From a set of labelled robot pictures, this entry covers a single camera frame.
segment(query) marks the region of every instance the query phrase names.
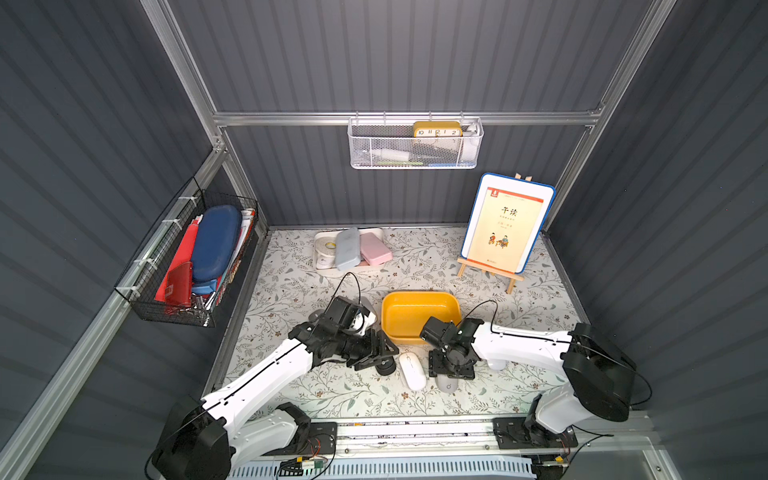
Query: book cover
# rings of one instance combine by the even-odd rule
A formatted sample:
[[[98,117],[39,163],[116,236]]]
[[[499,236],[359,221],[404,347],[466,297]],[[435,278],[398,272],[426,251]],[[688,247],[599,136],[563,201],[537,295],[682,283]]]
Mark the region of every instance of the book cover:
[[[546,206],[541,198],[488,188],[468,260],[517,273],[542,208]]]

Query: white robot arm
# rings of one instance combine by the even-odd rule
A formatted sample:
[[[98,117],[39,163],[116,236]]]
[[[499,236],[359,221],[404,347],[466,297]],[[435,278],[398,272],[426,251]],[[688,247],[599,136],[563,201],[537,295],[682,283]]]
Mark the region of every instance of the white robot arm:
[[[514,435],[520,442],[546,446],[590,416],[614,422],[629,416],[635,364],[587,324],[570,332],[532,332],[473,318],[456,326],[432,317],[421,337],[435,347],[429,353],[430,376],[471,380],[474,365],[486,360],[492,369],[527,363],[568,378],[534,399],[525,427]]]
[[[260,455],[276,455],[276,449],[300,451],[310,419],[297,407],[283,404],[271,415],[249,419],[288,383],[327,361],[358,370],[373,366],[381,375],[395,372],[399,350],[386,334],[370,328],[375,319],[372,307],[334,297],[240,378],[202,402],[189,397],[176,404],[150,457],[153,465],[167,480],[217,480]],[[484,359],[496,369],[511,361],[568,377],[570,382],[537,397],[519,431],[509,432],[521,443],[549,446],[565,437],[568,426],[592,415],[627,419],[634,364],[590,326],[539,333],[473,318],[456,326],[432,317],[421,337],[435,347],[429,353],[430,376],[471,380],[474,365]]]
[[[375,321],[369,304],[334,297],[238,379],[202,402],[179,401],[152,452],[152,464],[167,480],[217,480],[264,453],[289,445],[302,449],[310,419],[297,407],[287,403],[260,419],[249,421],[251,416],[288,383],[326,361],[355,370],[375,367],[381,375],[395,372],[399,350],[386,334],[370,329]]]

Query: floral tablecloth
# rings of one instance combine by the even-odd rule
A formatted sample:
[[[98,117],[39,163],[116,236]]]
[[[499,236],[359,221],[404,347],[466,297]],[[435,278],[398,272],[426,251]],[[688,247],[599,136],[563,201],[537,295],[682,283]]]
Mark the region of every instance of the floral tablecloth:
[[[339,280],[327,279],[314,270],[313,239],[317,232],[273,232],[227,370],[227,382],[256,365],[295,325],[327,305]],[[380,308],[384,296],[392,291],[445,291],[458,298],[463,314],[483,300],[496,300],[499,325],[544,331],[573,327],[577,321],[574,307],[540,239],[523,272],[525,281],[518,281],[508,295],[508,279],[503,277],[471,268],[462,278],[457,277],[456,257],[465,232],[465,228],[452,227],[385,230],[385,242],[394,259],[378,272],[358,275],[363,296]],[[354,279],[348,278],[339,293],[355,298]],[[489,321],[492,309],[492,304],[484,305],[472,316]],[[426,372],[428,347],[402,346],[400,350],[416,352]],[[425,390],[412,392],[399,368],[381,377],[373,368],[355,372],[327,363],[290,383],[260,414],[286,401],[320,419],[527,412],[538,393],[563,381],[552,372],[528,365],[509,363],[506,369],[493,371],[480,362],[475,367],[475,380],[460,381],[455,393],[440,392],[434,379]]]

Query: white computer mouse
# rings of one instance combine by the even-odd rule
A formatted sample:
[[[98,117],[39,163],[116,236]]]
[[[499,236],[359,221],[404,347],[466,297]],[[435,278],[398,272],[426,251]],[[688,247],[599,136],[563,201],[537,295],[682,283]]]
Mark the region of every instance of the white computer mouse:
[[[419,361],[419,356],[414,352],[406,352],[400,354],[399,361],[406,386],[414,392],[423,390],[427,386],[427,377],[424,375],[424,369]]]
[[[441,392],[454,393],[458,390],[458,379],[449,378],[447,375],[438,375],[435,383]]]

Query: gray computer mouse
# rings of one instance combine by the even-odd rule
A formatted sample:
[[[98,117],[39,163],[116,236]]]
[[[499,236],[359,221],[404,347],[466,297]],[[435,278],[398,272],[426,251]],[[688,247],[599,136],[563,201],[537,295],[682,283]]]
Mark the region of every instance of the gray computer mouse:
[[[458,379],[450,379],[447,375],[438,375],[435,382],[441,392],[453,393],[458,390]]]

